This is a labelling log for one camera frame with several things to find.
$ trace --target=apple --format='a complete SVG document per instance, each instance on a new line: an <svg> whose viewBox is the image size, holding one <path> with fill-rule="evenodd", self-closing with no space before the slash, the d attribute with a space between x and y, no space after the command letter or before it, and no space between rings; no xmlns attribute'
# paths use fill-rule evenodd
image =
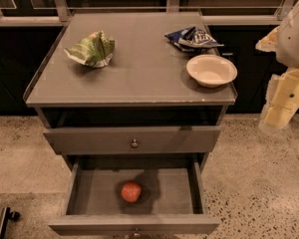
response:
<svg viewBox="0 0 299 239"><path fill-rule="evenodd" d="M138 201L142 192L141 186L133 181L128 181L124 183L121 191L121 196L123 200L128 203L135 203Z"/></svg>

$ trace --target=closed drawer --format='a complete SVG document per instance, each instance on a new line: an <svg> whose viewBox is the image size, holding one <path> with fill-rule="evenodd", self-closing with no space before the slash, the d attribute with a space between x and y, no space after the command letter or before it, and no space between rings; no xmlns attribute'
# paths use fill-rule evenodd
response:
<svg viewBox="0 0 299 239"><path fill-rule="evenodd" d="M44 136L57 153L210 152L219 126L59 127Z"/></svg>
<svg viewBox="0 0 299 239"><path fill-rule="evenodd" d="M136 203L121 198L131 180L142 187ZM62 216L49 226L61 235L208 234L219 220L203 198L195 154L81 156Z"/></svg>

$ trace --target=white bowl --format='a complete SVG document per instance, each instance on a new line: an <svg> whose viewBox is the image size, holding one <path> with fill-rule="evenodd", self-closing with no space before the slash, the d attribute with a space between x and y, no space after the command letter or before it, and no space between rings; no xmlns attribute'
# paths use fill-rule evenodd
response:
<svg viewBox="0 0 299 239"><path fill-rule="evenodd" d="M237 77L236 67L222 57L215 55L199 55L187 63L188 73L199 84L215 88L230 83Z"/></svg>

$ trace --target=floor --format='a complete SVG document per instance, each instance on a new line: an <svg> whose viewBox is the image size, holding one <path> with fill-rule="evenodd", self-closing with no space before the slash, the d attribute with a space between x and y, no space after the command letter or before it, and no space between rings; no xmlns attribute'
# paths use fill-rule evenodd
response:
<svg viewBox="0 0 299 239"><path fill-rule="evenodd" d="M259 115L224 118L202 173L209 212L221 219L212 234L144 237L299 238L299 115L276 133L258 124ZM37 117L0 117L0 213L10 206L21 214L5 238L62 238L47 224L60 215L70 171L42 131Z"/></svg>

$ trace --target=cabinet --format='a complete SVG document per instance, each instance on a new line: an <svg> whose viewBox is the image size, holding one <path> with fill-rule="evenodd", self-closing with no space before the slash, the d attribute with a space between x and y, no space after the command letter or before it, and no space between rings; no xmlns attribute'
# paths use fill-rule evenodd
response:
<svg viewBox="0 0 299 239"><path fill-rule="evenodd" d="M201 172L232 84L201 87L186 72L191 54L164 34L203 28L198 13L78 13L24 99L44 135L72 170L61 235L211 233ZM90 69L63 49L104 30L116 40L107 67ZM120 198L127 180L142 185L135 204Z"/></svg>

